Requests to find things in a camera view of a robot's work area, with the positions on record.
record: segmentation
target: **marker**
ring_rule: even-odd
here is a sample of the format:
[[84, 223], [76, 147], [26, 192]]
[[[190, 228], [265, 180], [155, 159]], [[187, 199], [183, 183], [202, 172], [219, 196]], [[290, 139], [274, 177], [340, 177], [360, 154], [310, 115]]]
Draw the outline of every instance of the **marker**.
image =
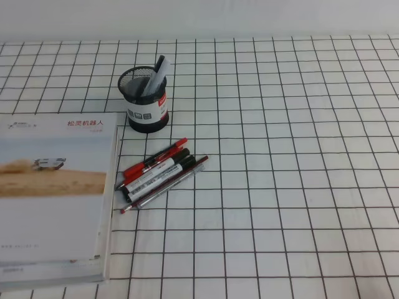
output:
[[154, 199], [157, 199], [160, 197], [162, 194], [168, 192], [170, 189], [175, 187], [176, 185], [180, 184], [184, 180], [195, 176], [198, 172], [204, 170], [204, 162], [208, 159], [208, 156], [205, 156], [204, 158], [200, 159], [194, 166], [191, 168], [188, 168], [185, 171], [182, 171], [178, 175], [174, 176], [173, 178], [167, 180], [163, 184], [159, 185], [155, 190], [153, 190], [151, 193], [148, 195], [144, 196], [143, 198], [135, 201], [133, 204], [129, 204], [128, 206], [124, 207], [123, 209], [120, 210], [121, 214], [126, 213], [127, 211], [133, 209], [134, 207], [136, 209], [142, 209], [144, 206], [152, 202]]
[[146, 168], [149, 165], [152, 165], [153, 163], [156, 162], [156, 160], [159, 160], [162, 158], [162, 156], [167, 153], [170, 149], [172, 148], [179, 148], [181, 145], [185, 144], [187, 142], [187, 138], [183, 138], [176, 143], [173, 143], [172, 145], [169, 145], [167, 148], [157, 152], [156, 154], [153, 154], [151, 157], [147, 158], [141, 163], [138, 163], [136, 165], [133, 165], [132, 167], [126, 169], [123, 172], [123, 176], [127, 179], [130, 176], [133, 176], [136, 172], [142, 170], [143, 168]]
[[144, 88], [142, 97], [145, 97], [146, 95], [150, 95], [150, 94], [156, 92], [156, 90], [154, 92], [152, 92], [151, 85], [154, 82], [154, 79], [156, 78], [164, 59], [165, 59], [165, 56], [163, 56], [163, 55], [161, 55], [160, 58], [158, 58], [158, 61], [156, 62], [155, 67], [154, 67], [154, 71], [151, 73], [150, 79]]
[[170, 61], [164, 57], [160, 64], [159, 69], [156, 71], [156, 74], [155, 74], [153, 80], [151, 80], [151, 82], [148, 82], [147, 86], [145, 87], [143, 96], [152, 95], [159, 89], [159, 87], [161, 86], [161, 84], [163, 82], [163, 79], [166, 76], [169, 66], [170, 66]]
[[151, 191], [152, 189], [155, 189], [158, 187], [160, 184], [165, 182], [166, 180], [172, 178], [176, 174], [192, 167], [195, 165], [196, 161], [194, 156], [188, 156], [186, 157], [183, 161], [181, 161], [179, 164], [176, 164], [164, 172], [160, 173], [159, 175], [155, 176], [154, 178], [150, 179], [149, 181], [145, 182], [138, 188], [134, 189], [132, 192], [128, 192], [125, 187], [123, 187], [121, 190], [123, 192], [123, 195], [125, 195], [126, 201], [131, 203], [135, 202], [137, 199]]
[[133, 173], [131, 176], [129, 176], [127, 179], [124, 179], [122, 183], [120, 183], [115, 190], [119, 190], [120, 188], [126, 186], [127, 184], [130, 184], [131, 182], [135, 181], [139, 177], [143, 176], [147, 171], [153, 169], [154, 167], [158, 166], [162, 162], [164, 162], [166, 159], [172, 157], [174, 154], [177, 154], [180, 152], [183, 148], [172, 148], [162, 156], [160, 156], [155, 162], [146, 168], [143, 168], [141, 171], [137, 171], [136, 173]]
[[145, 182], [154, 178], [155, 176], [159, 175], [163, 171], [167, 170], [169, 167], [172, 167], [173, 165], [178, 164], [181, 160], [183, 160], [189, 154], [190, 154], [190, 151], [188, 150], [188, 148], [185, 148], [185, 149], [177, 152], [172, 157], [164, 160], [164, 162], [158, 164], [153, 169], [149, 170], [148, 172], [146, 172], [145, 174], [140, 176], [138, 179], [131, 182], [130, 184], [127, 184], [123, 188], [126, 189], [127, 192], [132, 192], [134, 189], [140, 187], [142, 184], [144, 184]]

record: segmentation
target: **pen holder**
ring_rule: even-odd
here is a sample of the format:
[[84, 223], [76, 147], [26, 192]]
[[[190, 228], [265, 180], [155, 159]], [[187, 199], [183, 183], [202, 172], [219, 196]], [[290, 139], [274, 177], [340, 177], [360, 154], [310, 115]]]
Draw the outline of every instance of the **pen holder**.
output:
[[129, 125], [140, 133], [159, 131], [169, 121], [166, 77], [155, 93], [141, 96], [153, 70], [153, 67], [135, 67], [124, 72], [118, 80], [118, 89], [127, 104]]

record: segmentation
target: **logo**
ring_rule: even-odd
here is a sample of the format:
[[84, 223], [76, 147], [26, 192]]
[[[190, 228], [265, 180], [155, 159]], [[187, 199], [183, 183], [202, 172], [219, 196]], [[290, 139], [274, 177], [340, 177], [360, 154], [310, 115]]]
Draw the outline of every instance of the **logo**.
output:
[[36, 127], [36, 124], [30, 124], [30, 123], [24, 123], [24, 122], [18, 122], [18, 121], [15, 121], [11, 125], [8, 125], [9, 129], [13, 129], [13, 128], [35, 128], [35, 127]]

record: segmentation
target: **red marker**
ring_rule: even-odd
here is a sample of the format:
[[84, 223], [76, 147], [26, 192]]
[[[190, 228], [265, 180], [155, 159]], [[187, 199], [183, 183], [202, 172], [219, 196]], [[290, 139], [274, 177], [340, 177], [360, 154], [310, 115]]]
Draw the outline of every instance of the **red marker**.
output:
[[179, 153], [183, 148], [172, 148], [170, 149], [167, 153], [165, 153], [164, 155], [160, 156], [159, 159], [155, 160], [155, 162], [149, 166], [147, 166], [146, 168], [143, 168], [140, 171], [137, 171], [135, 173], [133, 173], [131, 176], [129, 176], [128, 178], [124, 179], [122, 183], [120, 183], [115, 190], [119, 190], [120, 188], [127, 186], [128, 184], [130, 184], [131, 182], [137, 180], [140, 176], [142, 176], [143, 174], [147, 173], [149, 170], [153, 169], [154, 167], [157, 167], [159, 164], [161, 164], [162, 162], [164, 162], [165, 160], [171, 158], [173, 155]]
[[138, 163], [136, 165], [133, 165], [132, 167], [126, 169], [123, 172], [123, 176], [127, 179], [131, 176], [133, 176], [135, 173], [140, 172], [142, 169], [147, 168], [148, 166], [154, 164], [157, 162], [157, 160], [162, 159], [162, 156], [166, 155], [169, 150], [173, 148], [179, 148], [181, 145], [185, 144], [187, 142], [187, 138], [183, 138], [176, 143], [173, 143], [172, 145], [168, 146], [167, 148], [157, 152], [156, 154], [152, 155], [151, 157], [147, 158], [141, 163]]

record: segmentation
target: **stacked books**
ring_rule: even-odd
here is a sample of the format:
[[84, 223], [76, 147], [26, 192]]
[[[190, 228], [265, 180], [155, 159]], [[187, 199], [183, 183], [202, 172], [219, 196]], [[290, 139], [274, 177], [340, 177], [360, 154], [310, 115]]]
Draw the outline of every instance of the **stacked books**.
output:
[[0, 116], [0, 292], [108, 278], [117, 116]]

